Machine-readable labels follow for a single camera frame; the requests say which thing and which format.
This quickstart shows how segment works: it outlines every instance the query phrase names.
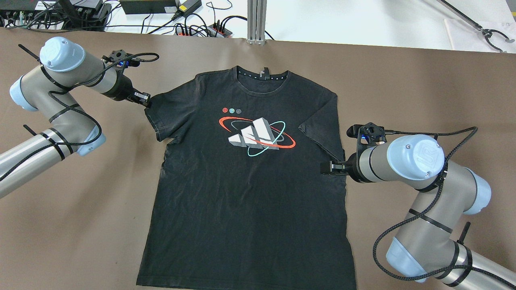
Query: t-shirt sleeve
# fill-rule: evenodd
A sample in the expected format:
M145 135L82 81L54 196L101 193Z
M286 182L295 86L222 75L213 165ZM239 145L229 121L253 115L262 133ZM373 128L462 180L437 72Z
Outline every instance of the t-shirt sleeve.
M337 95L299 125L299 129L336 161L344 161L338 126Z
M145 115L158 141L174 138L173 143L181 142L199 105L200 86L199 76L196 76L169 92L151 98Z

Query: power adapter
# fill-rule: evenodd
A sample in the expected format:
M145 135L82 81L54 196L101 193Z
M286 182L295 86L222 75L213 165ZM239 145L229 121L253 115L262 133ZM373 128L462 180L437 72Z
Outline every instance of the power adapter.
M201 5L201 0L186 0L185 3L179 5L178 12L181 14L181 16L186 18L199 7L201 7Z
M175 13L179 0L120 0L125 14Z

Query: brown paper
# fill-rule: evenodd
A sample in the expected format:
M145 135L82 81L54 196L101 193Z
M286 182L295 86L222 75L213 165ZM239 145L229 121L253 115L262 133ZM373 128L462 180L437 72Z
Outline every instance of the brown paper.
M9 87L34 68L35 53L54 35L0 30L0 152L50 125L38 112L24 111ZM245 39L74 32L60 34L101 57L112 50L157 52L161 58L129 68L135 88L152 95L168 91L205 71L240 65L259 72L291 70L339 95L341 139L347 155L355 140L345 136L355 123L375 122L403 131L450 132L478 126L478 134L453 160L486 179L490 205L472 222L466 245L516 270L516 168L514 144L515 55L396 47ZM107 141L91 154L73 154L0 200L0 288L155 289L135 286L149 229L164 143L155 140L143 107L112 101L88 88L72 95L102 125ZM441 137L446 151L461 137ZM358 288L448 289L436 279L424 284L388 277L372 259L375 239L401 221L416 191L401 183L348 181L348 237ZM393 235L380 245L380 261Z

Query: printed graphic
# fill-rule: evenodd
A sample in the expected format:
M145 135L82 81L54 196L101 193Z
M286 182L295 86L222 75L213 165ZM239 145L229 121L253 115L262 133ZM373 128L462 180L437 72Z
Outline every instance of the printed graphic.
M247 147L247 155L250 157L258 156L269 149L290 149L296 146L294 139L284 132L286 124L283 121L269 124L263 117L254 121L238 117L221 118L219 124L228 132L231 132L231 130L226 127L225 123L230 124L232 129L240 130L240 134L235 134L228 138L229 143L233 146ZM283 127L281 129L273 127L273 125L276 124L282 124ZM286 140L287 144L278 144Z

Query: light blue joint cap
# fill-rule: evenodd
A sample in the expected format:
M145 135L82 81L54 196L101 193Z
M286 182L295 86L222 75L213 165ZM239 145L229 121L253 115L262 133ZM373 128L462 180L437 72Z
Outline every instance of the light blue joint cap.
M416 259L414 259L409 251L407 251L407 249L405 249L405 247L395 237L392 239L391 246L389 247L385 257L387 258L387 262L405 277L415 277L426 274L423 267L421 267ZM423 283L426 281L426 278L415 281Z
M387 161L403 178L425 180L436 176L444 165L444 151L426 135L403 136L387 148Z
M475 178L475 182L477 184L477 197L475 198L475 202L470 207L469 210L465 211L465 215L474 215L478 214L482 208L486 207L491 200L491 186L487 183L486 180L476 175L471 169L466 168L473 177Z
M41 63L49 70L67 72L83 63L86 57L84 49L61 36L50 38L39 52Z
M32 107L29 102L25 99L22 93L22 77L12 84L11 88L9 89L9 94L11 95L11 99L22 108L26 109L27 111L35 112L38 109Z
M99 134L99 127L95 126L93 127L93 130L91 130L90 135L84 140L84 142L88 142L89 140L95 138ZM100 147L100 145L104 144L106 141L106 136L104 136L104 133L100 135L100 137L93 141L92 143L82 145L77 150L77 153L79 153L80 156L85 156L86 154L90 153L91 151L97 149Z

